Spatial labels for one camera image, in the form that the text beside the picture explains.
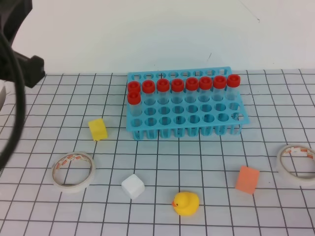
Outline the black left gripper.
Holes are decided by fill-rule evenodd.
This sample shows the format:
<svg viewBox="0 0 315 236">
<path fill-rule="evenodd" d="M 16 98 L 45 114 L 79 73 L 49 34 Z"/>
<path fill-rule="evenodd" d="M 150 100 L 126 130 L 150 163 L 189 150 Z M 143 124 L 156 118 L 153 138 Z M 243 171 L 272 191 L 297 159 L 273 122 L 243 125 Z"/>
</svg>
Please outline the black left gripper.
<svg viewBox="0 0 315 236">
<path fill-rule="evenodd" d="M 12 45 L 15 36 L 32 10 L 32 0 L 2 0 L 0 2 L 0 31 Z M 18 52 L 14 55 L 22 70 L 25 86 L 33 88 L 45 76 L 44 59 L 28 58 Z"/>
</svg>

